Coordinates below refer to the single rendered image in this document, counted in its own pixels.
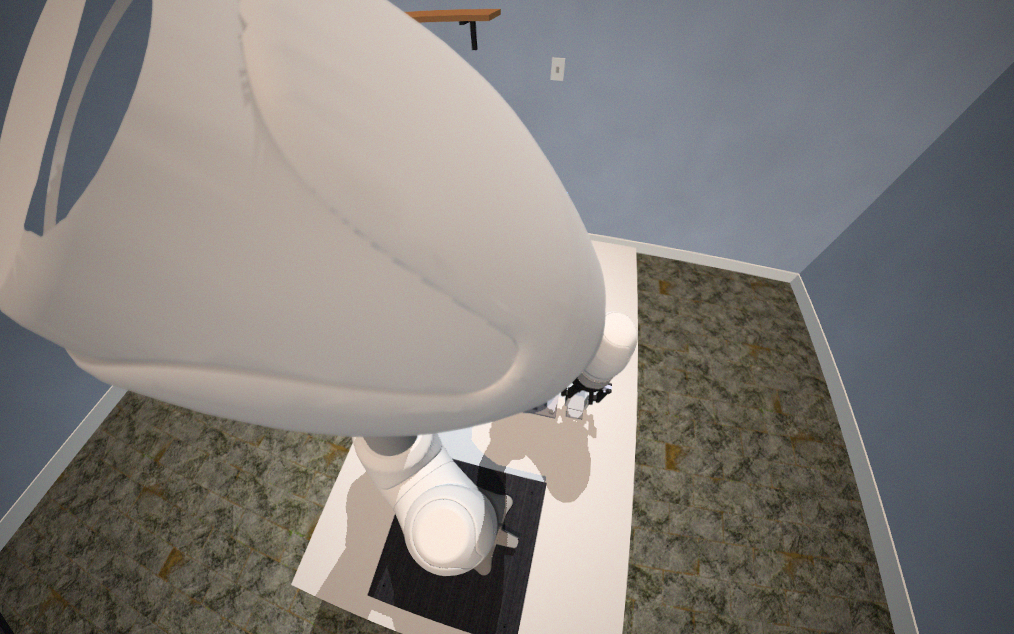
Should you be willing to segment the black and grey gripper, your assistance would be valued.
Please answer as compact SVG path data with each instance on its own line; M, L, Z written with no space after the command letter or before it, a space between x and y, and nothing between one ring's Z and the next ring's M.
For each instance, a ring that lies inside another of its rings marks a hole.
M561 396L566 396L565 397L565 406L568 406L571 398L576 393L580 393L581 391L585 391L585 392L589 392L589 394L586 397L586 399L584 400L584 410L586 410L589 405L593 405L593 401L595 401L596 403L600 403L607 394L612 393L612 383L609 383L606 388L601 388L601 389L585 388L582 383L580 383L580 381L578 380L578 378L576 378L572 382L572 384L574 384L574 385L572 385L571 388L568 388L568 390L566 388L564 391L561 392ZM596 395L594 395L594 392L597 392Z

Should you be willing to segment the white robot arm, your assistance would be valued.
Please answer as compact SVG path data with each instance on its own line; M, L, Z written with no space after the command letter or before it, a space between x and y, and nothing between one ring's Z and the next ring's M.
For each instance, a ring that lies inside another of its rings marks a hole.
M78 108L132 1L72 88L42 237L24 223L86 0L39 17L0 138L1 312L110 385L354 438L413 559L489 574L518 545L513 500L437 433L576 378L606 388L638 340L542 150L387 0L152 0L131 102L56 225Z

